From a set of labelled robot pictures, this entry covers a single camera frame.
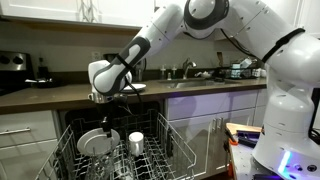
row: stove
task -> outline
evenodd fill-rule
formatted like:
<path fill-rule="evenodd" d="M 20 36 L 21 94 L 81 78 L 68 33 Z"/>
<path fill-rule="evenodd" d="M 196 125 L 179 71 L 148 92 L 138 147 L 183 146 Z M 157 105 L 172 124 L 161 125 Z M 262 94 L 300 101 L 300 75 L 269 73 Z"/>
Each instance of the stove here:
<path fill-rule="evenodd" d="M 26 79 L 34 79 L 30 55 L 0 51 L 0 96 L 30 87 Z"/>

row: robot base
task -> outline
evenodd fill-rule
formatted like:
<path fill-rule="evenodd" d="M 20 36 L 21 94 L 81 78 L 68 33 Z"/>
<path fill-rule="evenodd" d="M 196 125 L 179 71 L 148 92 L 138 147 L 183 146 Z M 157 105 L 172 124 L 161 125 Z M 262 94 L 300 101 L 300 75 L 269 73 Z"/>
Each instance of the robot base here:
<path fill-rule="evenodd" d="M 314 106 L 307 94 L 296 87 L 285 93 L 273 91 L 252 153 L 261 165 L 287 180 L 320 180 L 320 147 L 308 137 Z"/>

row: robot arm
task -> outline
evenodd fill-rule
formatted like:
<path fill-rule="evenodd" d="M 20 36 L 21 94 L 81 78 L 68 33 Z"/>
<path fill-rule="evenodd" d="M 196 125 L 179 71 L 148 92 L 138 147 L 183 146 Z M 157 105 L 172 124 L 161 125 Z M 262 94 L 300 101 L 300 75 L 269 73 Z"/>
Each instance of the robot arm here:
<path fill-rule="evenodd" d="M 111 101 L 124 77 L 130 81 L 130 68 L 179 33 L 203 39 L 216 28 L 268 65 L 269 101 L 253 157 L 284 179 L 320 179 L 320 148 L 308 138 L 314 110 L 309 91 L 320 87 L 320 41 L 303 32 L 290 36 L 295 28 L 260 0 L 175 0 L 161 7 L 110 64 L 89 65 L 93 93 L 107 97 L 96 102 Z"/>
<path fill-rule="evenodd" d="M 227 0 L 188 1 L 187 4 L 185 0 L 177 0 L 161 7 L 110 64 L 100 61 L 89 65 L 93 93 L 107 97 L 118 93 L 124 88 L 123 77 L 131 67 L 158 53 L 181 32 L 196 39 L 209 36 L 215 28 L 213 25 L 227 15 L 228 6 Z"/>

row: backsplash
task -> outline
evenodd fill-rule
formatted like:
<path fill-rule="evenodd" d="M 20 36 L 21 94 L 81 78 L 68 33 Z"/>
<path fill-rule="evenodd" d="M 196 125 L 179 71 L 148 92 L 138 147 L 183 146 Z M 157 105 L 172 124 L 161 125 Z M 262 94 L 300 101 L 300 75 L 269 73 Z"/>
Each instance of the backsplash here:
<path fill-rule="evenodd" d="M 117 53 L 132 38 L 131 35 L 35 30 L 0 22 L 0 50 L 29 53 L 35 72 L 39 57 L 44 58 L 44 65 L 51 72 L 87 71 L 91 52 Z M 162 64 L 166 64 L 167 68 L 173 64 L 181 68 L 188 57 L 197 63 L 197 68 L 213 68 L 218 66 L 218 51 L 224 54 L 225 59 L 246 57 L 227 40 L 214 41 L 213 36 L 194 40 L 179 35 L 160 53 L 147 58 L 147 69 L 159 69 Z"/>

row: open dishwasher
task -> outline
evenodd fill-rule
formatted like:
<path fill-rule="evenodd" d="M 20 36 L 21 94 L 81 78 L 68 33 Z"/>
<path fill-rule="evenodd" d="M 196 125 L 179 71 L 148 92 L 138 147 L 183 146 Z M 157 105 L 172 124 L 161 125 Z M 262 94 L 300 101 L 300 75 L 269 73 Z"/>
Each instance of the open dishwasher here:
<path fill-rule="evenodd" d="M 99 128 L 100 120 L 74 119 L 41 168 L 37 180 L 55 179 L 194 179 L 196 155 L 169 122 L 156 110 L 112 120 L 120 143 L 108 154 L 84 156 L 77 150 L 77 139 Z M 139 131 L 145 136 L 139 157 L 131 155 L 128 135 Z"/>

